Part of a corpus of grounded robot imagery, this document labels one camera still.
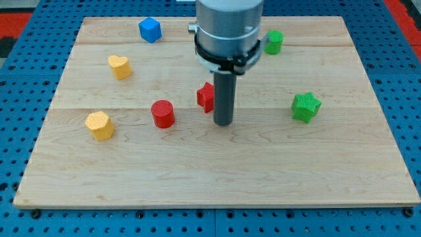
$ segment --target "blue cube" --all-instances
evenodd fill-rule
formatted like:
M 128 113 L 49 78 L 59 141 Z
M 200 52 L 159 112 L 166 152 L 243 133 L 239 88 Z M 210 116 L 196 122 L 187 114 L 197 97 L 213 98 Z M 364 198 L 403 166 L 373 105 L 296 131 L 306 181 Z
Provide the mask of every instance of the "blue cube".
M 139 23 L 139 30 L 140 36 L 149 43 L 153 43 L 162 37 L 159 21 L 151 17 L 148 17 Z

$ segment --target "toy block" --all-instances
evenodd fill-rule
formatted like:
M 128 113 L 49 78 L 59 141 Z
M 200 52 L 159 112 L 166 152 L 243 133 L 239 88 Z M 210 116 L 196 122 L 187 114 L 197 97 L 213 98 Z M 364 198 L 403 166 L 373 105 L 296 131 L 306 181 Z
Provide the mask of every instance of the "toy block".
M 205 113 L 213 110 L 213 85 L 206 82 L 203 88 L 197 90 L 197 104 L 202 106 Z
M 97 141 L 109 139 L 114 133 L 114 125 L 110 117 L 102 111 L 89 114 L 85 125 Z
M 269 35 L 269 43 L 264 48 L 264 51 L 267 54 L 275 55 L 281 51 L 282 42 L 284 41 L 284 35 L 282 32 L 277 30 L 270 30 L 268 32 Z
M 158 128 L 169 128 L 176 121 L 172 104 L 167 100 L 155 102 L 151 107 L 151 111 L 153 122 Z
M 297 94 L 291 106 L 294 111 L 293 119 L 309 123 L 310 119 L 317 115 L 321 105 L 322 102 L 315 98 L 311 92 L 304 95 Z
M 161 24 L 151 17 L 139 23 L 139 31 L 140 36 L 149 43 L 154 43 L 162 37 Z
M 117 80 L 123 80 L 132 74 L 129 59 L 127 57 L 119 57 L 111 55 L 108 58 L 112 73 Z

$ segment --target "yellow block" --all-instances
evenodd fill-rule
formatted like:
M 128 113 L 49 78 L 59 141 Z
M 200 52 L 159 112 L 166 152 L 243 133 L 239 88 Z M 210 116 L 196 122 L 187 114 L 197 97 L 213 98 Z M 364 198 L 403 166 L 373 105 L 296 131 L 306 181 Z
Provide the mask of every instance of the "yellow block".
M 102 111 L 89 114 L 85 125 L 97 141 L 109 139 L 114 133 L 114 125 L 110 117 Z
M 108 58 L 108 64 L 110 64 L 112 73 L 117 80 L 125 79 L 132 74 L 132 68 L 127 57 L 111 55 Z

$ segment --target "wooden table surface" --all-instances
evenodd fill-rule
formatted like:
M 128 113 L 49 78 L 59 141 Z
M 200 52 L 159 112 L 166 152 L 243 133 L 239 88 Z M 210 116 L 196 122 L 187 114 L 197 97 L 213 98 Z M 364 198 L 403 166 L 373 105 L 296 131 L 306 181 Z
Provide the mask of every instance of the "wooden table surface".
M 341 17 L 264 17 L 285 35 L 237 80 L 234 122 L 213 124 L 195 93 L 209 70 L 187 23 L 157 18 L 163 37 L 139 36 L 143 18 L 85 18 L 14 199 L 23 209 L 394 207 L 420 203 Z M 115 80 L 109 55 L 133 74 Z M 296 93 L 323 104 L 310 124 L 292 119 Z M 176 123 L 154 126 L 167 99 Z M 84 126 L 103 110 L 116 132 Z

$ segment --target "green star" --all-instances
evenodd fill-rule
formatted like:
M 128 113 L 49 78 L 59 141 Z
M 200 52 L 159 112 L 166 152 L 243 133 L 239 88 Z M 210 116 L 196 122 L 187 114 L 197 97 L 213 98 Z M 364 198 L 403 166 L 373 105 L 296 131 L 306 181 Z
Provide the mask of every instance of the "green star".
M 310 119 L 316 116 L 321 105 L 322 102 L 315 98 L 311 92 L 304 95 L 297 94 L 291 106 L 294 111 L 293 119 L 309 123 Z

